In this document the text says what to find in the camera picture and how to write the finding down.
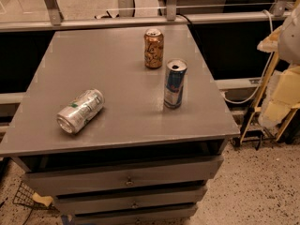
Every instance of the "metal rail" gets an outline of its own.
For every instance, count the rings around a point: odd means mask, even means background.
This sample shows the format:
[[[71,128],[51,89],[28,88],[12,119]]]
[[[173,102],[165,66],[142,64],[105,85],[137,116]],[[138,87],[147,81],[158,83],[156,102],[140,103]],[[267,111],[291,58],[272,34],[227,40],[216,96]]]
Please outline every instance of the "metal rail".
[[[291,14],[285,11],[282,16],[271,15],[274,21],[283,21]],[[209,23],[243,23],[268,21],[269,18],[263,12],[239,12],[239,13],[212,13],[212,14],[189,14],[186,15],[194,24]],[[21,31],[46,31],[46,30],[76,30],[76,29],[99,29],[115,27],[137,27],[152,25],[188,24],[182,16],[176,15],[174,21],[169,21],[167,17],[153,18],[114,18],[91,21],[62,21],[58,25],[51,22],[5,22],[0,23],[0,33],[21,32]]]

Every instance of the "silver can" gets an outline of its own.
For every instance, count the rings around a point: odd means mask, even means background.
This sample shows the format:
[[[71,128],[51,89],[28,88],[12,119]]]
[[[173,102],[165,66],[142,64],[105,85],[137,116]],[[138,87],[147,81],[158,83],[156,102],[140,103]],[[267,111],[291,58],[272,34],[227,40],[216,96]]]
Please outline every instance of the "silver can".
[[[181,105],[187,69],[187,63],[182,59],[168,61],[166,66],[164,104],[169,108],[175,109]]]
[[[144,35],[144,65],[148,68],[160,68],[163,60],[164,38],[157,28],[150,28]]]
[[[104,96],[97,90],[86,90],[57,114],[57,123],[67,133],[76,134],[103,108]]]

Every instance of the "cable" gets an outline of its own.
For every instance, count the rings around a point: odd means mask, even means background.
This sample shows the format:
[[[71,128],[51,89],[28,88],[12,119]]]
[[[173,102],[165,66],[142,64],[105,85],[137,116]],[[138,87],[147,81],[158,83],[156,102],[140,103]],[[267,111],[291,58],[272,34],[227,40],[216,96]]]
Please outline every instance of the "cable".
[[[271,61],[272,56],[273,56],[273,53],[271,52],[271,54],[269,55],[268,61],[266,62],[265,66],[264,66],[264,69],[263,69],[262,76],[260,78],[259,84],[261,84],[261,82],[263,80],[264,73],[265,73],[266,69],[269,66],[269,63]],[[227,101],[229,103],[232,103],[232,104],[243,104],[243,103],[248,102],[249,100],[251,100],[253,98],[253,96],[256,94],[256,92],[259,90],[259,88],[260,88],[260,86],[258,85],[255,88],[254,92],[250,95],[250,97],[248,97],[244,101],[231,101],[231,100],[226,99],[225,96],[224,96],[224,99],[225,99],[225,101]]]
[[[268,16],[269,22],[270,22],[270,30],[271,30],[271,33],[273,33],[273,24],[272,24],[271,13],[268,10],[263,10],[262,12]]]
[[[33,209],[33,208],[31,208],[31,211],[30,211],[30,213],[29,213],[29,215],[28,215],[28,217],[27,217],[26,221],[23,223],[23,225],[25,225],[25,224],[26,224],[26,222],[28,221],[28,219],[30,218],[30,216],[31,216],[31,214],[32,214],[32,211],[34,211],[34,209]]]
[[[196,44],[197,44],[198,46],[201,46],[200,50],[202,51],[202,56],[203,56],[204,60],[207,61],[206,54],[205,54],[205,50],[204,50],[204,46],[203,46],[203,44],[201,43],[201,39],[200,39],[200,37],[199,37],[199,34],[198,34],[197,30],[195,29],[194,23],[193,23],[186,15],[184,15],[184,14],[177,13],[176,15],[179,15],[179,16],[181,16],[181,17],[184,17],[184,18],[188,21],[188,23],[189,23],[190,26],[191,26],[191,34],[192,34],[192,35],[194,34],[194,35],[196,36]]]
[[[272,24],[272,17],[271,17],[270,12],[269,12],[268,10],[263,10],[262,12],[263,12],[265,15],[268,16],[269,22],[270,22],[270,31],[271,31],[271,33],[273,33],[273,24]],[[254,97],[254,95],[256,94],[256,92],[257,92],[257,91],[259,90],[259,88],[260,88],[261,82],[262,82],[262,80],[263,80],[264,73],[265,73],[266,69],[269,67],[269,63],[270,63],[270,61],[271,61],[272,56],[273,56],[273,53],[271,52],[270,55],[269,55],[268,61],[266,62],[265,66],[264,66],[264,69],[263,69],[263,72],[262,72],[262,76],[261,76],[260,81],[259,81],[259,85],[256,87],[256,89],[254,90],[254,92],[250,95],[250,97],[248,97],[247,99],[245,99],[245,100],[243,100],[243,101],[231,101],[231,100],[229,100],[229,99],[226,99],[226,97],[225,97],[225,95],[224,95],[225,101],[227,101],[227,102],[229,102],[229,103],[231,103],[231,104],[237,104],[237,105],[238,105],[238,104],[243,104],[243,103],[248,102],[249,100],[251,100],[251,99]]]

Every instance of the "black cable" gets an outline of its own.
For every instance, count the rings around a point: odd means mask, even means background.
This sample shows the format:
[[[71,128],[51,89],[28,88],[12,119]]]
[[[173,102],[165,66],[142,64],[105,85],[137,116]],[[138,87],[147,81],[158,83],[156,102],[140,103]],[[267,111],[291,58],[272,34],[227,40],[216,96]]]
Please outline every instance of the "black cable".
[[[201,39],[200,39],[199,34],[198,34],[198,32],[197,32],[197,30],[196,30],[196,28],[194,26],[194,23],[186,15],[184,15],[184,14],[177,13],[176,15],[184,17],[188,21],[188,23],[190,24],[191,34],[195,35],[196,44],[198,45],[198,47],[200,47],[200,50],[202,51],[202,56],[203,56],[205,62],[207,63],[208,60],[207,60],[207,57],[206,57],[206,54],[205,54],[205,49],[204,49],[203,44],[201,43]]]
[[[29,213],[29,215],[28,215],[28,217],[27,217],[26,221],[23,223],[23,225],[25,225],[25,224],[26,224],[26,222],[28,221],[28,219],[30,218],[30,216],[31,216],[31,214],[32,214],[32,211],[34,211],[34,209],[33,209],[33,208],[31,208],[31,211],[30,211],[30,213]]]
[[[110,13],[108,10],[106,10],[106,13],[107,13],[107,15],[109,15],[110,18],[113,17],[113,16],[111,15],[111,13]]]

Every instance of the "can lid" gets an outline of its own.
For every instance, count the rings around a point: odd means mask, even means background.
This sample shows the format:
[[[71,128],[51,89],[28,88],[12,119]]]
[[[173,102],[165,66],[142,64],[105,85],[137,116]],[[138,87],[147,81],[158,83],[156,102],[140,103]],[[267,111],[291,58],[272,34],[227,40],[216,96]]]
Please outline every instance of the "can lid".
[[[57,123],[67,133],[72,133],[73,132],[72,125],[66,119],[64,119],[62,117],[57,117]]]
[[[150,28],[146,31],[146,35],[150,37],[157,37],[161,35],[161,31],[157,28]]]
[[[100,96],[100,99],[101,99],[101,103],[105,103],[105,98],[104,98],[104,96],[103,96],[103,94],[99,91],[99,90],[97,90],[96,88],[94,88],[93,89],[95,92],[97,92],[97,94]]]
[[[187,63],[182,59],[172,59],[168,61],[167,67],[172,71],[184,71],[187,69]]]

